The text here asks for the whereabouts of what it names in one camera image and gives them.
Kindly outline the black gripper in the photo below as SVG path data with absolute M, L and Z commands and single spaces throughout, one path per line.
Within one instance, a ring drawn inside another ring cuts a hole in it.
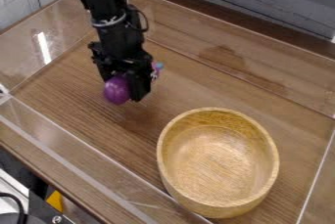
M 114 17 L 91 20 L 98 40 L 88 43 L 92 62 L 103 81 L 125 74 L 129 82 L 130 99 L 139 102 L 150 92 L 151 61 L 143 50 L 143 34 L 139 17 Z

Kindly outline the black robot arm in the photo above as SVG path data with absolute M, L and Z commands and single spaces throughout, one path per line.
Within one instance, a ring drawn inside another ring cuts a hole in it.
M 114 104 L 139 102 L 150 93 L 154 67 L 145 51 L 149 22 L 129 0 L 80 0 L 90 13 L 98 40 L 87 44 Z

